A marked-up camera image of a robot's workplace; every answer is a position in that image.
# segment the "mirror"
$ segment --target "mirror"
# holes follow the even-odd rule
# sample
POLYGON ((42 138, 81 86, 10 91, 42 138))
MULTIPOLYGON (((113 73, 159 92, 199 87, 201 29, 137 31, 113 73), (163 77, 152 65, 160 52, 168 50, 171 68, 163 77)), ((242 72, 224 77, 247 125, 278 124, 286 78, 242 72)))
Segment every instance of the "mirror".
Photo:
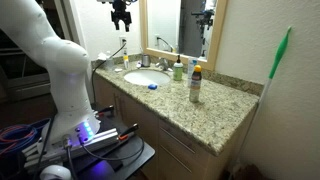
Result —
POLYGON ((207 59, 216 0, 148 1, 148 47, 207 59))
POLYGON ((182 62, 186 64, 190 56, 199 57, 201 50, 206 50, 205 58, 199 59, 199 64, 204 69, 214 70, 227 0, 216 3, 214 0, 210 1, 216 5, 214 16, 210 18, 205 18, 201 11, 206 8, 206 2, 202 4, 203 1, 140 0, 144 53, 173 61, 176 61, 177 53, 180 53, 182 62))

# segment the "bathroom vanity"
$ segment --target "bathroom vanity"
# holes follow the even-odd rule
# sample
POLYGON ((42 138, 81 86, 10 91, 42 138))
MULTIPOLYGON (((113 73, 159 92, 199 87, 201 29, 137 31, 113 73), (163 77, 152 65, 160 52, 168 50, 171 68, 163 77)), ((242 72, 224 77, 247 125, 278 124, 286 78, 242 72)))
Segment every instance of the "bathroom vanity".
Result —
MULTIPOLYGON (((155 149, 142 168, 148 179, 220 179, 239 150, 258 96, 203 80, 200 102, 191 103, 186 74, 150 90, 124 79, 136 69, 134 62, 130 67, 118 73, 98 69, 95 92, 98 103, 114 105, 126 125, 139 123, 137 133, 155 149)), ((148 69, 160 71, 154 64, 148 69)))

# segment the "sink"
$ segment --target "sink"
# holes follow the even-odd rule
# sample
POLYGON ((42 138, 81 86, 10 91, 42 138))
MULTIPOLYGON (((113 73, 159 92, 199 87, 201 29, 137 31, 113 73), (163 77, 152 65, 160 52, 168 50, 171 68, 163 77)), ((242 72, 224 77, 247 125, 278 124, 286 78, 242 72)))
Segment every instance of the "sink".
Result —
POLYGON ((170 81, 170 76, 167 74, 150 70, 150 69, 138 69, 127 73, 124 79, 132 84, 148 86, 150 84, 164 85, 170 81))

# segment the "wooden cabinet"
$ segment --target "wooden cabinet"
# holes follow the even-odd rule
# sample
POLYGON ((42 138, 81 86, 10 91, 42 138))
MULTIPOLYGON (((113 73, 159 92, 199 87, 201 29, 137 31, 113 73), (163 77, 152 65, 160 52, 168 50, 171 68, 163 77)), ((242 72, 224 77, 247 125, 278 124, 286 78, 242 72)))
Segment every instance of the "wooden cabinet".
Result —
POLYGON ((238 151, 248 128, 247 117, 244 125, 231 138, 224 152, 215 157, 190 140, 181 130, 172 127, 167 122, 148 110, 129 95, 113 87, 101 77, 95 79, 97 101, 109 106, 113 104, 116 116, 131 126, 139 124, 137 134, 155 149, 155 156, 142 168, 149 180, 218 180, 227 168, 231 158, 238 151))

